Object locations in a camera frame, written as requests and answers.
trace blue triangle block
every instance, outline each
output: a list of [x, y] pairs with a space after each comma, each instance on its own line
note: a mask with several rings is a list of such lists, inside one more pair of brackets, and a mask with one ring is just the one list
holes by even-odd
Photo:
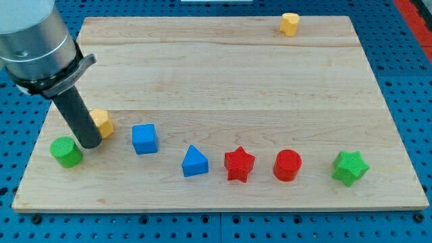
[[194, 145], [190, 145], [182, 163], [183, 176], [209, 172], [209, 160]]

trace red cylinder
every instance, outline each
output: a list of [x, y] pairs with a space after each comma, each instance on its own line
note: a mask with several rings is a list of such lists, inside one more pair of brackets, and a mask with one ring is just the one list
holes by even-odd
[[296, 151], [282, 150], [277, 154], [273, 173], [283, 182], [291, 182], [302, 167], [302, 158]]

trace blue table surface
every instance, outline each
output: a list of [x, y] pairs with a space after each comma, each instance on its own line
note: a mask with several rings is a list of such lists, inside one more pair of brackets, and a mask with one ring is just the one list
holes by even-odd
[[[86, 16], [280, 16], [284, 12], [350, 16], [412, 164], [431, 198], [432, 66], [392, 1], [254, 0], [248, 5], [181, 5], [178, 0], [56, 2], [75, 38]], [[17, 214], [10, 207], [14, 192], [50, 102], [22, 94], [2, 70], [0, 104], [0, 242], [428, 242], [432, 235], [430, 209], [382, 213]]]

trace red star block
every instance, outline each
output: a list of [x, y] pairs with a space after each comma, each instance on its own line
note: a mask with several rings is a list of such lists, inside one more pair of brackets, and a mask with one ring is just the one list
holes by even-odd
[[248, 174], [254, 168], [255, 156], [246, 153], [242, 146], [234, 152], [225, 153], [225, 168], [228, 170], [228, 180], [248, 180]]

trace yellow hexagon block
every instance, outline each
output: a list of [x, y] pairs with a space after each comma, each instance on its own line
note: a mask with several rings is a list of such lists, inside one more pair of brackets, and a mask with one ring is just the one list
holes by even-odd
[[282, 14], [281, 28], [282, 32], [285, 32], [286, 36], [292, 37], [297, 32], [298, 21], [300, 17], [296, 13], [284, 13]]
[[114, 125], [109, 117], [108, 111], [102, 109], [94, 109], [90, 112], [91, 117], [93, 118], [94, 123], [96, 124], [99, 133], [102, 138], [109, 137], [112, 133], [114, 133]]

